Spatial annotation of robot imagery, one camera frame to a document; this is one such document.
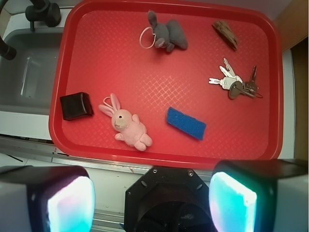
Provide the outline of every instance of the wood chip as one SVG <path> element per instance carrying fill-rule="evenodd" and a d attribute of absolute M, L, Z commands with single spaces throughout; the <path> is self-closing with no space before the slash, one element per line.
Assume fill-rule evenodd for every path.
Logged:
<path fill-rule="evenodd" d="M 230 47 L 237 50 L 238 40 L 232 32 L 230 26 L 225 21 L 217 21 L 212 26 Z"/>

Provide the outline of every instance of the stuffed animal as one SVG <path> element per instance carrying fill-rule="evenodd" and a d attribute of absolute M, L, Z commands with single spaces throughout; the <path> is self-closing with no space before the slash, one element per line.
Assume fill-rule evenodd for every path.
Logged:
<path fill-rule="evenodd" d="M 168 52 L 171 52 L 175 46 L 178 46 L 184 50 L 188 48 L 188 41 L 184 35 L 183 29 L 175 19 L 170 20 L 166 25 L 164 25 L 162 23 L 158 23 L 155 12 L 149 11 L 148 21 L 153 30 L 153 45 L 155 45 L 155 47 L 166 48 L 166 51 Z"/>
<path fill-rule="evenodd" d="M 105 101 L 110 98 L 112 105 Z M 112 127 L 118 131 L 116 140 L 124 141 L 129 146 L 135 147 L 139 151 L 146 150 L 153 141 L 147 134 L 147 129 L 140 122 L 138 115 L 132 115 L 128 110 L 120 108 L 120 102 L 115 94 L 103 100 L 105 105 L 99 105 L 99 110 L 112 118 Z"/>

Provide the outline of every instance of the black eraser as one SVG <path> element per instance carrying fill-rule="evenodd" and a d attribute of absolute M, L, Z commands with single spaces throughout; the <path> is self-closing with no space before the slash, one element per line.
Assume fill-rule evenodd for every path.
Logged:
<path fill-rule="evenodd" d="M 92 116 L 89 94 L 80 92 L 60 97 L 64 120 L 74 120 L 85 116 Z"/>

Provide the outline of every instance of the gray plush toy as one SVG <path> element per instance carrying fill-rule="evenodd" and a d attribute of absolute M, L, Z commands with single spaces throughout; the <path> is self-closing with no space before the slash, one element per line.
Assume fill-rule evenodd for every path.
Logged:
<path fill-rule="evenodd" d="M 164 25 L 157 22 L 155 12 L 149 11 L 148 21 L 155 34 L 154 45 L 156 47 L 166 48 L 168 52 L 171 52 L 175 45 L 184 50 L 188 48 L 188 41 L 184 35 L 183 29 L 175 19 L 170 20 Z"/>

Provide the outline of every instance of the red tray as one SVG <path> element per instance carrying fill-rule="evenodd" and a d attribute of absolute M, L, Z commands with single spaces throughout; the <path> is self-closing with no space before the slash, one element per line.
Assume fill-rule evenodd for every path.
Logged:
<path fill-rule="evenodd" d="M 186 51 L 141 48 L 149 10 L 159 22 L 178 20 L 189 43 Z M 212 28 L 217 20 L 230 25 L 239 40 L 237 51 Z M 151 42 L 145 35 L 143 43 Z M 223 58 L 243 81 L 249 81 L 256 65 L 264 98 L 231 100 L 227 90 L 208 84 L 210 77 L 223 78 Z M 64 121 L 59 97 L 77 92 L 90 95 L 94 115 Z M 98 109 L 110 93 L 147 127 L 153 145 L 145 152 L 114 139 L 111 119 Z M 167 124 L 170 106 L 207 124 L 203 141 Z M 262 14 L 182 1 L 85 0 L 68 16 L 49 121 L 55 145 L 68 155 L 211 170 L 222 159 L 277 158 L 282 127 L 281 43 Z"/>

